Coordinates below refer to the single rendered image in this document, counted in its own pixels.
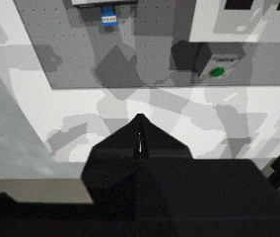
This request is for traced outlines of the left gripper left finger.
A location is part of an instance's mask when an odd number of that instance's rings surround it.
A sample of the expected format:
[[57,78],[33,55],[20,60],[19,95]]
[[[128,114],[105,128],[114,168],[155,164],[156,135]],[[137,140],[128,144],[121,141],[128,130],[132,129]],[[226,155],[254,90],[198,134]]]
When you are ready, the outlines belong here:
[[131,157],[139,159],[140,154],[140,114],[133,120],[94,145],[88,156],[94,157]]

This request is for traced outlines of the grey flat rectangular mat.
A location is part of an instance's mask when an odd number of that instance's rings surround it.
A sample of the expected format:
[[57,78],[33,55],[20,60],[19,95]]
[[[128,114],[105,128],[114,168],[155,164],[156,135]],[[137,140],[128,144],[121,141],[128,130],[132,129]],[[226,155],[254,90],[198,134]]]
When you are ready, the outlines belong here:
[[245,58],[226,78],[192,73],[198,42],[173,38],[176,0],[101,8],[70,0],[13,0],[51,90],[280,86],[280,42],[240,41]]

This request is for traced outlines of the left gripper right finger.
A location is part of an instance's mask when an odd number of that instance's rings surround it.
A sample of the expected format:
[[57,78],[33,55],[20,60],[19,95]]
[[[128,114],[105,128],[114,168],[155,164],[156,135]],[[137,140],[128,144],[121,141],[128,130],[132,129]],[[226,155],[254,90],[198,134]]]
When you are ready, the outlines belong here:
[[141,159],[193,159],[187,145],[140,114]]

